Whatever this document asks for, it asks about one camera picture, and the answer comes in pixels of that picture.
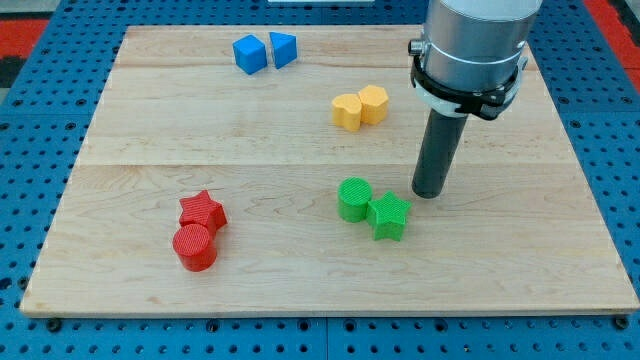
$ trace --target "blue cube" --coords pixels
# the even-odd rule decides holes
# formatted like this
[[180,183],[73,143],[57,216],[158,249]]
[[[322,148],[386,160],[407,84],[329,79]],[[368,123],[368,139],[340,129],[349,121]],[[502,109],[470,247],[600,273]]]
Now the blue cube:
[[264,43],[253,35],[247,35],[233,43],[236,64],[251,75],[267,66],[267,49]]
[[287,65],[298,57],[296,37],[289,34],[270,32],[271,47],[273,48],[273,64],[276,69]]

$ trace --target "yellow block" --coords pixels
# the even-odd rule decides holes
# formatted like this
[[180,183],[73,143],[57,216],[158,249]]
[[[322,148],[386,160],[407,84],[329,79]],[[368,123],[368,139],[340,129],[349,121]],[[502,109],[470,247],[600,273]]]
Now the yellow block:
[[349,131],[360,129],[362,104],[356,94],[343,94],[333,99],[333,123]]
[[387,117],[389,96],[384,88],[368,85],[358,92],[358,96],[362,102],[363,123],[376,125]]

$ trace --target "green block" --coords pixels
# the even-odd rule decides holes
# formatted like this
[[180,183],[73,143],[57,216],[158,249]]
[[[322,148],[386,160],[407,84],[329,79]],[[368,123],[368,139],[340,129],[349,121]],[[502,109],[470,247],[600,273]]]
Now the green block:
[[402,240],[411,203],[398,198],[392,191],[378,200],[369,201],[367,222],[373,226],[373,239]]
[[344,180],[338,188],[338,215],[348,222],[359,222],[367,217],[367,208],[373,191],[361,178]]

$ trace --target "red surface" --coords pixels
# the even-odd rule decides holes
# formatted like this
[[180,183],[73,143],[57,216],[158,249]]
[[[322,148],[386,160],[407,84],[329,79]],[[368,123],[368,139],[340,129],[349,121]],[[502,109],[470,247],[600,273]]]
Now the red surface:
[[0,58],[29,57],[49,20],[0,20]]
[[208,269],[218,256],[214,237],[207,228],[196,224],[187,225],[176,232],[173,250],[182,266],[189,271]]
[[640,47],[633,43],[629,29],[620,22],[617,10],[606,0],[584,0],[618,61],[640,92]]
[[209,193],[202,190],[198,195],[180,199],[182,215],[180,225],[199,224],[205,226],[214,236],[218,229],[227,224],[222,204],[211,200]]

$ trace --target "toy block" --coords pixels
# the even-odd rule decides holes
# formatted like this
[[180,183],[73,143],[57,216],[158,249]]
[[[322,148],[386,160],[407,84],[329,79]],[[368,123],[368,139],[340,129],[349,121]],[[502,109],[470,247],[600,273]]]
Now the toy block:
[[367,222],[373,227],[373,239],[402,240],[411,203],[389,191],[378,200],[369,201]]
[[389,96],[384,88],[368,85],[358,92],[358,97],[362,103],[361,121],[363,123],[376,125],[387,117]]
[[289,34],[270,32],[271,48],[273,49],[273,64],[276,69],[287,65],[298,57],[296,37]]
[[214,239],[215,234],[211,236],[204,226],[190,224],[173,236],[173,250],[185,269],[202,271],[208,269],[218,256]]
[[362,103],[356,94],[339,95],[331,102],[333,106],[333,123],[342,126],[349,131],[360,129],[360,114]]
[[253,35],[247,35],[234,42],[233,54],[236,58],[236,65],[249,75],[267,66],[266,47]]
[[338,188],[338,215],[348,222],[359,222],[367,217],[367,208],[373,191],[361,178],[344,180]]
[[227,224],[227,216],[224,207],[219,202],[212,200],[206,190],[202,190],[198,195],[180,199],[182,215],[180,215],[180,225],[198,224],[209,230],[211,236],[221,227]]

